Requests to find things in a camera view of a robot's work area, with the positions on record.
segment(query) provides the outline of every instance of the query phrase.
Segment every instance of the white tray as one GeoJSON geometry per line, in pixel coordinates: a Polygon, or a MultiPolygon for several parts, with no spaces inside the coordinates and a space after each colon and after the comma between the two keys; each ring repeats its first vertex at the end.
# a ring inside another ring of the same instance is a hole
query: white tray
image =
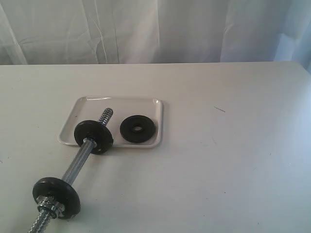
{"type": "Polygon", "coordinates": [[[79,98],[64,124],[58,141],[65,145],[77,145],[73,132],[75,126],[83,120],[98,120],[105,108],[112,108],[114,114],[107,124],[114,139],[113,147],[152,148],[161,141],[162,101],[143,98],[111,98],[86,96],[79,98]],[[120,134],[120,125],[124,119],[132,115],[144,115],[155,124],[156,131],[148,141],[135,144],[126,141],[120,134]]]}

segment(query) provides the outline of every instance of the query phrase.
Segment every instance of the table surface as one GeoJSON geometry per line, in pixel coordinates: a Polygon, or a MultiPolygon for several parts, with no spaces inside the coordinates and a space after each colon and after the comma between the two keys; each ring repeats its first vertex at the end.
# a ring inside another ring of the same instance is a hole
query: table surface
{"type": "Polygon", "coordinates": [[[0,231],[27,232],[34,183],[77,152],[57,136],[86,95],[156,97],[153,149],[90,155],[82,209],[47,233],[311,231],[311,79],[297,63],[0,67],[0,231]]]}

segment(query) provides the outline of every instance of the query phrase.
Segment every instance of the white curtain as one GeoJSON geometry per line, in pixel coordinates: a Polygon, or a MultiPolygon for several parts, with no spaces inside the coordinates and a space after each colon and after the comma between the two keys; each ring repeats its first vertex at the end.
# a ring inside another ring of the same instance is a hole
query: white curtain
{"type": "Polygon", "coordinates": [[[294,60],[311,0],[0,0],[0,64],[294,60]]]}

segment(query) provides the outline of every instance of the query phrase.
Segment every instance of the dumbbell bar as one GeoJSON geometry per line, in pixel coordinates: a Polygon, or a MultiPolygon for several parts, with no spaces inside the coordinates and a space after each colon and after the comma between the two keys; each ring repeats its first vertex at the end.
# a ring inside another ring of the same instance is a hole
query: dumbbell bar
{"type": "Polygon", "coordinates": [[[76,126],[74,138],[80,149],[62,179],[46,177],[34,185],[39,215],[28,233],[42,233],[51,218],[67,219],[80,212],[80,199],[71,185],[90,153],[102,154],[111,148],[113,138],[106,124],[112,115],[113,110],[106,108],[98,121],[85,120],[76,126]]]}

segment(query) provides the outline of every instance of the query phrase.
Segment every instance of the dark mark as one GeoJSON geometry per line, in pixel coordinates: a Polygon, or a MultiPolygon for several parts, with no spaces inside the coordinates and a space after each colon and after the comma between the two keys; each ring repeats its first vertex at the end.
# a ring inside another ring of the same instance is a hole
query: dark mark
{"type": "Polygon", "coordinates": [[[213,142],[215,143],[215,145],[217,145],[217,142],[215,141],[215,139],[212,137],[213,142]]]}
{"type": "Polygon", "coordinates": [[[214,108],[216,108],[216,109],[218,109],[218,110],[220,110],[220,111],[222,111],[222,112],[224,112],[224,113],[225,113],[225,110],[222,110],[222,109],[217,108],[217,107],[215,107],[215,106],[214,106],[214,108]]]}

